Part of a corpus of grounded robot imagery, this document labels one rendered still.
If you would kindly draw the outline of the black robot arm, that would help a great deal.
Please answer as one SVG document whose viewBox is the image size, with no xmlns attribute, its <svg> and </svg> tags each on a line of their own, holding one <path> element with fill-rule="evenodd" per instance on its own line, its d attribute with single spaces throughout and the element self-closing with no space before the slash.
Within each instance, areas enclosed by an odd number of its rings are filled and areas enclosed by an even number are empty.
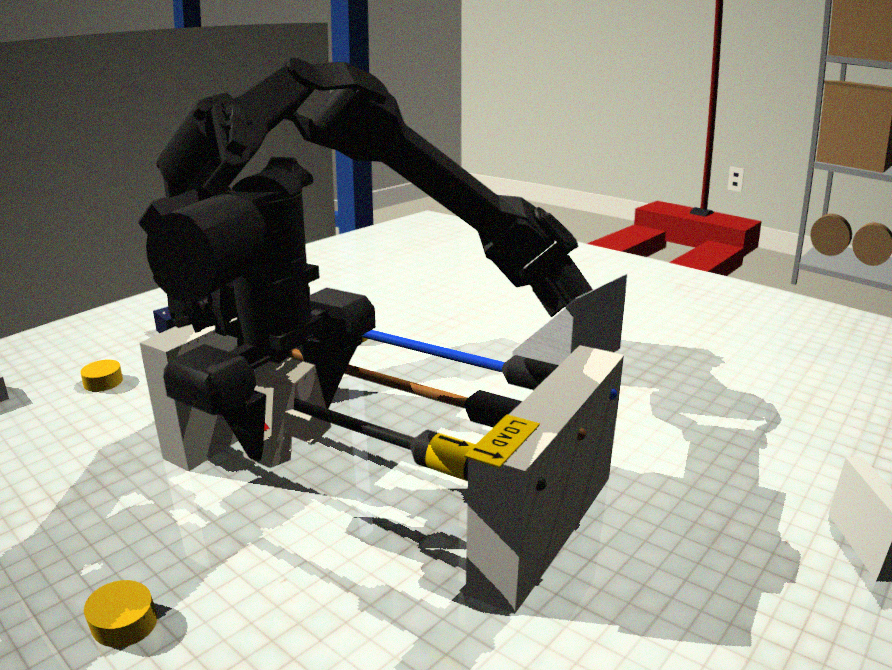
<svg viewBox="0 0 892 670">
<path fill-rule="evenodd" d="M 312 119 L 298 115 L 315 89 L 333 91 Z M 166 197 L 138 224 L 176 327 L 229 335 L 236 301 L 225 285 L 306 254 L 302 187 L 314 178 L 296 158 L 271 157 L 229 187 L 283 119 L 306 141 L 384 163 L 445 206 L 478 231 L 486 257 L 515 287 L 530 285 L 550 317 L 593 290 L 567 255 L 579 247 L 572 233 L 523 197 L 495 194 L 405 125 L 377 77 L 346 62 L 293 57 L 236 97 L 199 100 L 157 158 Z"/>
</svg>

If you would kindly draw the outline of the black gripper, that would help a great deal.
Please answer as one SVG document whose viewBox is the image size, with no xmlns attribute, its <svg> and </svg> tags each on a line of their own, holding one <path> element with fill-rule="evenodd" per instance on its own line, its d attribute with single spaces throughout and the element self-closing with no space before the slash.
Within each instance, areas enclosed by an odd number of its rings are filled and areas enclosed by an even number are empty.
<svg viewBox="0 0 892 670">
<path fill-rule="evenodd" d="M 375 307 L 366 295 L 324 288 L 306 254 L 286 264 L 254 267 L 229 282 L 237 318 L 230 334 L 242 346 L 226 351 L 202 345 L 164 367 L 167 397 L 210 415 L 224 417 L 247 457 L 259 462 L 264 447 L 266 395 L 255 391 L 254 369 L 294 348 L 316 366 L 326 407 L 361 335 L 376 328 Z"/>
</svg>

